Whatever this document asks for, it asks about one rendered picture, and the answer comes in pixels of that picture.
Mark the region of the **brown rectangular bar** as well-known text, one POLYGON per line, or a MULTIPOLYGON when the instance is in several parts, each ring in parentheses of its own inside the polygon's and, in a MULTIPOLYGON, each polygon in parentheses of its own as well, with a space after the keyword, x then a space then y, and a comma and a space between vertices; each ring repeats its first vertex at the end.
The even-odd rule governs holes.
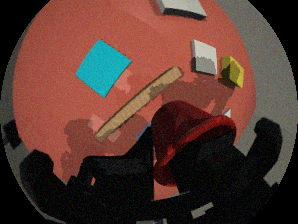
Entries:
POLYGON ((144 107, 149 100, 152 100, 154 96, 164 91, 169 84, 173 84, 174 80, 182 76, 180 69, 174 65, 173 68, 166 69, 162 75, 158 75, 156 80, 150 81, 144 89, 132 96, 132 99, 128 103, 122 105, 120 109, 110 119, 106 120, 106 123, 98 129, 96 132, 96 139, 98 141, 105 140, 113 131, 116 131, 118 125, 124 124, 129 117, 136 113, 138 109, 144 107))

